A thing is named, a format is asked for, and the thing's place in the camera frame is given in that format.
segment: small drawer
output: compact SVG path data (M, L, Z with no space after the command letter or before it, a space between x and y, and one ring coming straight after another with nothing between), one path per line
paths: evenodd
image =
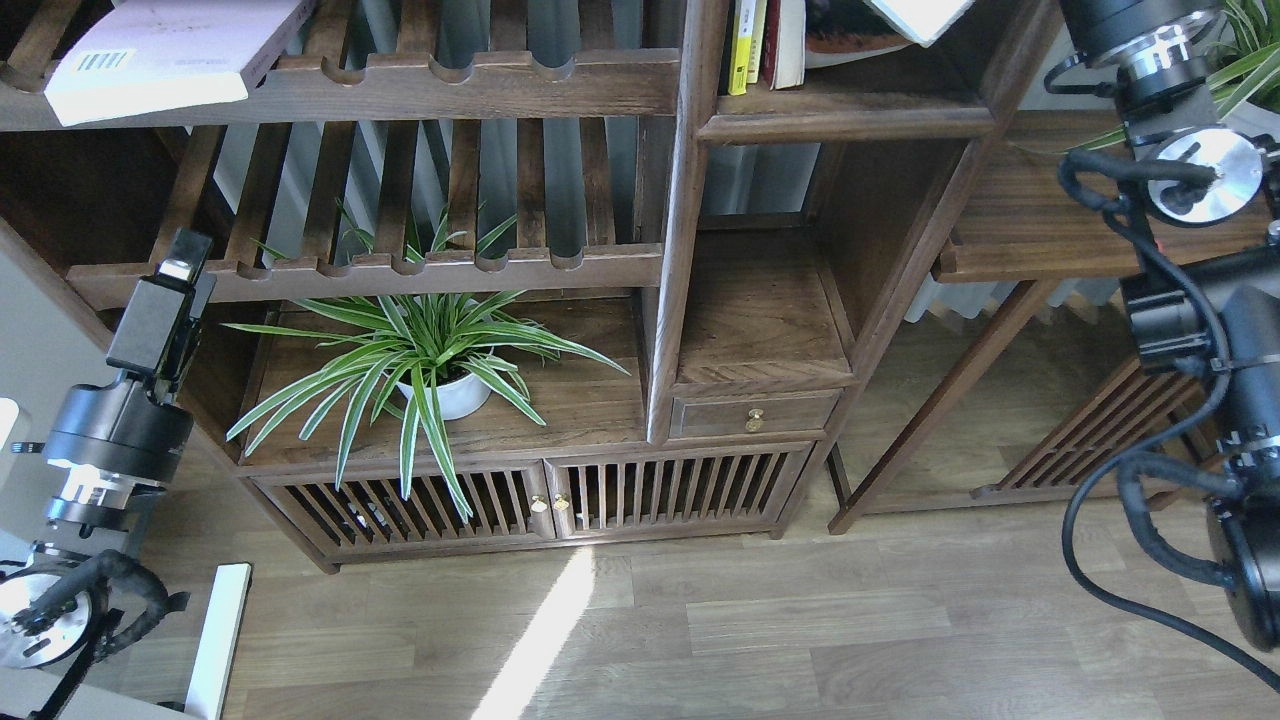
M838 389L768 396L677 397L671 414L671 437L820 430L831 418L838 397Z

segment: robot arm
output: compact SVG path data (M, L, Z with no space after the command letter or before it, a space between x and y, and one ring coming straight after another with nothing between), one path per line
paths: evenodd
M1190 418L1121 452L1082 483L1064 518L1068 568L1100 600L1208 643L1280 692L1280 676L1226 641L1088 580L1073 550L1084 497L1116 470L1143 550L1174 573L1222 587L1252 644L1267 651L1280 644L1280 222L1268 225L1265 245L1185 268L1158 251L1148 223L1153 217L1178 227L1211 225L1242 210L1263 184L1275 211L1280 169L1274 143L1224 127L1216 114L1204 82L1208 67L1192 41L1216 19L1217 0L1061 0L1061 6L1078 53L1046 77L1046 88L1114 99L1130 149L1130 158L1071 151L1060 168L1061 184L1138 252L1143 273L1125 279L1121 290L1143 366L1198 375L1208 395ZM1115 65L1116 81L1055 85L1082 63ZM1084 172L1115 181L1117 196L1085 187L1078 178ZM1210 414L1222 432L1224 474L1147 452ZM1187 556L1160 537L1143 475L1208 496L1213 560Z

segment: black cable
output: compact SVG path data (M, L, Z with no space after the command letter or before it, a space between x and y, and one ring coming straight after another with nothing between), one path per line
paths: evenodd
M1125 213L1133 213L1133 211L1134 210L1132 208L1132 204L1126 202ZM1107 225L1111 229L1114 229L1117 234L1128 240L1134 246L1134 250L1147 263L1164 272L1166 275L1169 275L1170 279L1174 281L1174 283L1176 283L1179 287L1181 287L1183 291L1187 292L1187 297L1190 300L1192 307L1194 307L1196 314L1199 315L1201 320L1208 328L1211 352L1213 352L1215 356L1224 364L1228 364L1230 354L1226 343L1226 331L1222 329L1222 324L1219 320L1217 314L1213 311L1213 306L1210 304L1208 299L1204 297L1204 293L1201 291L1201 288L1189 277L1187 277L1187 273L1184 273L1181 268L1179 268L1169 258L1165 258L1165 255L1156 249L1155 243L1152 243L1149 238L1133 232L1133 228L1120 223L1120 220L1115 217L1115 214L1110 211L1105 211L1103 218L1106 219ZM1213 378L1213 383L1210 388L1208 397L1204 400L1204 404L1201 405L1194 413L1192 413L1183 420L1174 423L1169 428L1143 441L1139 441L1128 450L1124 450L1117 455L1112 456L1110 460L1103 462L1102 466L1094 470L1093 474L1085 478L1083 483L1080 483L1080 486L1075 491L1075 495L1071 496L1071 501L1066 506L1066 512L1062 515L1062 559L1066 561L1066 569L1071 574L1071 578L1074 578L1075 582L1082 588L1084 588L1085 592L1088 592L1097 600L1101 600L1102 602L1117 610L1124 610L1125 612L1130 612L1139 618L1160 623L1166 628L1178 630L1179 633L1183 633L1184 635L1192 639L1207 644L1208 647L1216 650L1217 652L1225 655L1226 657L1230 657L1242 667L1244 667L1249 673L1253 673L1253 675L1256 675L1260 680L1266 683L1272 691L1280 693L1280 674L1276 674L1275 670L1267 667L1248 652L1240 650L1239 647L1231 644L1226 639L1211 633L1210 630L1206 630L1204 628L1201 628L1199 625L1189 620L1185 620L1170 612L1165 612L1164 610L1157 610L1155 607L1151 607L1149 605L1143 605L1140 602L1120 597L1107 589L1103 589L1101 585L1091 580L1088 575L1084 574L1084 570L1080 568L1080 564L1075 557L1075 519L1080 512L1082 505L1084 505L1085 498L1088 498L1089 492L1093 491L1094 486L1097 486L1098 482L1103 477L1106 477L1107 473L1115 469L1116 465L1128 459L1132 454L1143 452L1153 447L1157 447L1161 443L1169 441L1170 438L1174 438L1184 433L1185 430L1193 428L1194 425L1204 420L1210 414L1217 410L1219 405L1222 404L1222 400L1226 397L1226 389L1229 383L1230 383L1229 374L1224 373Z

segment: slatted shelf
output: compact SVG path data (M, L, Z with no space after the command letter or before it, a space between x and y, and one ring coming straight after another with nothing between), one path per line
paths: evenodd
M399 292L461 292L498 290L563 290L602 287L652 287L659 281L659 243L617 243L609 196L608 149L602 118L595 129L582 133L585 242L571 256L548 249L545 240L545 181L540 120L522 120L517 133L516 247L494 256L477 256L480 123L454 123L449 177L449 229L465 232L451 249L429 254L425 263L411 263L403 254L411 220L410 193L413 178L413 145L417 123L396 122L388 128L384 181L375 224L375 252L356 256L349 265L335 265L342 240L335 199L342 197L351 163L355 124L325 123L301 256L289 260L264 258L257 238L268 237L273 209L285 164L292 126L259 126L248 164L239 211L227 238L225 251L206 266L216 279L214 302L332 297ZM224 129L196 128L179 164L161 233L140 263L74 265L67 279L96 310L119 307L128 301L140 275L164 256L173 229L189 225L206 192L218 160Z
M61 127L41 91L55 51L72 40L72 18L91 1L45 0L14 51L0 60L0 131ZM434 54L438 5L403 5L408 10L401 18L397 51L371 54L364 68L346 69L342 63L355 3L321 0L303 54L280 58L247 100L77 127L675 114L675 47L593 49L584 42L557 68L541 65L529 50L494 49L476 53L466 68L447 68ZM608 3L580 5L586 32L609 27L599 19Z

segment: drawer knob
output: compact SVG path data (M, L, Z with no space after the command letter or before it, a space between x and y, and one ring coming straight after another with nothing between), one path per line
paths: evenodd
M753 407L746 413L746 432L758 433L764 428L764 410Z

